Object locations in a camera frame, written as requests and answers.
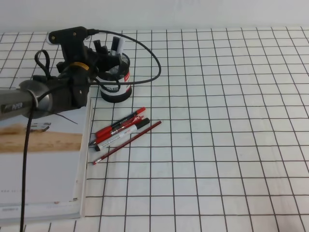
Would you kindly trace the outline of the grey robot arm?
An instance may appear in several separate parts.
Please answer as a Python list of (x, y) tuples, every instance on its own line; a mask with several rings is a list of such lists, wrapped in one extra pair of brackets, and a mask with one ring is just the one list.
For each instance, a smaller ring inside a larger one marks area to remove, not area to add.
[(17, 89), (1, 90), (0, 118), (2, 120), (23, 115), (33, 118), (75, 110), (87, 105), (89, 88), (98, 84), (96, 77), (100, 72), (122, 63), (120, 55), (111, 55), (107, 48), (95, 41), (96, 51), (83, 42), (62, 44), (64, 61), (57, 64), (58, 76), (49, 70), (50, 59), (46, 50), (46, 63), (35, 61), (44, 71), (23, 81)]

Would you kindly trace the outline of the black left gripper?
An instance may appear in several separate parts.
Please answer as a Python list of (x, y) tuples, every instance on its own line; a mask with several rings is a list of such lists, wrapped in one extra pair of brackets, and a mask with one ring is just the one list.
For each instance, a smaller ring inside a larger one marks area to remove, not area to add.
[(83, 45), (77, 49), (62, 48), (64, 61), (56, 67), (58, 79), (72, 81), (76, 84), (93, 82), (97, 72), (107, 72), (122, 63), (120, 56), (108, 54), (107, 46), (102, 46), (100, 40), (94, 41), (96, 52)]

